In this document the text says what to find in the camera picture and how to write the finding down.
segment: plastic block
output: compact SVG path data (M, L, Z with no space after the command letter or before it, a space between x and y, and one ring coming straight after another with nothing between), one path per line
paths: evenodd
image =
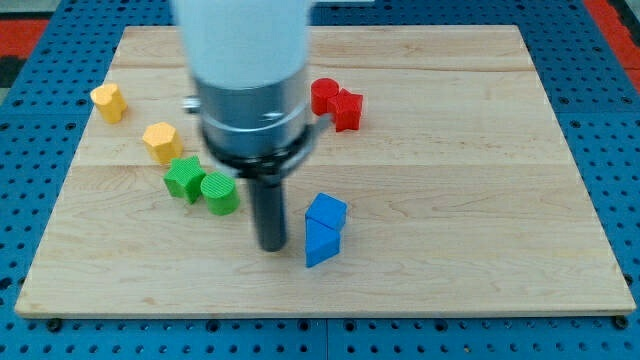
M314 81L311 84L311 111L318 116L326 114L327 102L338 95L339 91L340 85L333 79L322 78Z
M148 126L142 141L151 158L160 164L168 164L182 155L182 139L176 128L166 122Z
M340 252L340 233L307 219L304 250L307 267L315 266Z
M340 90L337 96L329 99L327 109L333 114L333 121L336 123L336 132L347 129L360 129L362 99L362 95L352 94L345 89Z
M127 102L122 97L117 84L103 84L93 89L91 100L104 121L109 124L122 120L122 113L127 109Z
M305 219L340 232L347 218L347 204L325 193L319 193L307 209Z
M164 183L171 196L185 198L189 204L193 204L200 197L200 183L205 175L197 156L173 159L171 168L164 176Z
M221 172L213 172L205 176L200 189L212 214L231 214L240 204L235 180Z

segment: wooden board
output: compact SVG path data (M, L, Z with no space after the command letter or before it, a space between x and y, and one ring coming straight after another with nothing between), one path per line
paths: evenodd
M359 132L322 135L287 181L290 242L258 249L247 207L185 205L141 142L173 123L207 159L173 28L128 28L24 284L25 317L478 317L635 308L512 26L312 29L310 76L365 94ZM349 204L341 253L304 266L318 192Z

